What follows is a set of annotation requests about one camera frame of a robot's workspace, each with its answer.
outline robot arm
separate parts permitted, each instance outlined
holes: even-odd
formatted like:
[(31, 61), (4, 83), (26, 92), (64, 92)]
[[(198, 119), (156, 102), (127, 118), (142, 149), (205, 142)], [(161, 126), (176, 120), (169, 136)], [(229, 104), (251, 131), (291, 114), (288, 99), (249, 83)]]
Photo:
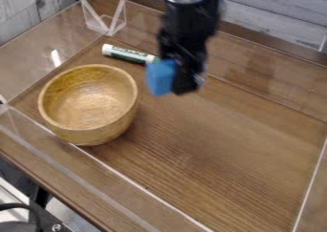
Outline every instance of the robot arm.
[(223, 0), (165, 0), (166, 13), (158, 34), (162, 59), (174, 59), (173, 93), (196, 91), (205, 83), (205, 41), (220, 23)]

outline bowl rim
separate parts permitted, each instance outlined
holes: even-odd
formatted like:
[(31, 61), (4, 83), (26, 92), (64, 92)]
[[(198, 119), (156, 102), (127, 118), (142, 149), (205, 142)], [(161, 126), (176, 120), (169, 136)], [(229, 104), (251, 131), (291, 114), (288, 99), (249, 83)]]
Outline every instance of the bowl rim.
[[(98, 68), (102, 68), (102, 69), (106, 69), (107, 71), (109, 70), (115, 70), (117, 72), (119, 72), (121, 74), (125, 75), (125, 77), (129, 79), (129, 82), (131, 83), (131, 88), (133, 88), (133, 99), (131, 99), (131, 102), (130, 102), (130, 105), (129, 107), (126, 108), (126, 110), (122, 112), (122, 115), (111, 122), (106, 122), (103, 125), (98, 126), (98, 127), (93, 127), (93, 128), (86, 128), (86, 129), (76, 129), (76, 128), (70, 128), (66, 124), (62, 124), (59, 123), (58, 121), (55, 121), (50, 115), (47, 114), (44, 108), (43, 108), (43, 98), (44, 98), (44, 94), (47, 92), (47, 89), (50, 87), (50, 85), (52, 85), (52, 83), (64, 75), (64, 74), (68, 74), (70, 72), (72, 71), (76, 71), (76, 70), (80, 70), (83, 68), (87, 68), (87, 67), (98, 67)], [(123, 117), (125, 115), (130, 112), (130, 110), (133, 109), (135, 103), (137, 103), (137, 99), (138, 99), (138, 86), (137, 86), (137, 82), (133, 78), (133, 76), (121, 68), (118, 67), (114, 67), (114, 66), (109, 66), (109, 65), (105, 65), (105, 64), (87, 64), (87, 65), (82, 65), (82, 66), (78, 66), (78, 67), (74, 67), (71, 69), (67, 69), (66, 71), (63, 71), (62, 73), (59, 73), (58, 75), (55, 75), (51, 80), (46, 83), (46, 85), (43, 86), (42, 90), (40, 90), (40, 94), (39, 94), (39, 100), (38, 100), (38, 105), (39, 105), (39, 111), (40, 111), (40, 116), (43, 117), (43, 119), (55, 127), (63, 129), (63, 130), (71, 130), (71, 131), (91, 131), (91, 130), (97, 130), (97, 129), (101, 129), (103, 127), (106, 127), (107, 125), (111, 125), (114, 124), (115, 122), (118, 122)]]

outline wooden bowl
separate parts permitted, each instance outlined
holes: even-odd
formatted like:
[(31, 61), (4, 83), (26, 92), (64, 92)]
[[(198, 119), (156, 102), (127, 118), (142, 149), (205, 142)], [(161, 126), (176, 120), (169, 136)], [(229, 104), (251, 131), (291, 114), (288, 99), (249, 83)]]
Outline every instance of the wooden bowl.
[(118, 137), (137, 112), (138, 89), (123, 70), (86, 65), (58, 74), (39, 96), (48, 129), (76, 145), (98, 145)]

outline wooden table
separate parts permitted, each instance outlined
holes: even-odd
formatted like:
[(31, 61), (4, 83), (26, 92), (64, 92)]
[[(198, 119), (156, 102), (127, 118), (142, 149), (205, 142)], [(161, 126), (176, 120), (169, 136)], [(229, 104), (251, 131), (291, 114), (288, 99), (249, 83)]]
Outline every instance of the wooden table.
[[(118, 0), (90, 3), (101, 11)], [(1, 156), (103, 231), (292, 231), (327, 134), (326, 67), (221, 33), (204, 89), (154, 98), (143, 66), (102, 56), (103, 43), (139, 50), (101, 37), (11, 105), (42, 124), (38, 96), (54, 74), (113, 65), (141, 91), (127, 132), (78, 152), (31, 125), (19, 132), (34, 152), (0, 132)], [(326, 225), (303, 223), (299, 231)]]

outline green marker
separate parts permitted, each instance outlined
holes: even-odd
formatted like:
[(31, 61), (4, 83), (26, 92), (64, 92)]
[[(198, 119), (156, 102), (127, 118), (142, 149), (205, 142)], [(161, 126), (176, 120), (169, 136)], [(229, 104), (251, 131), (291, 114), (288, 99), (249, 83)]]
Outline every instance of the green marker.
[(139, 53), (133, 50), (117, 47), (114, 45), (105, 44), (102, 46), (102, 53), (105, 55), (113, 56), (118, 59), (125, 59), (129, 61), (134, 61), (137, 63), (145, 63), (149, 64), (157, 60), (160, 60), (160, 57), (154, 56), (153, 54), (147, 53)]

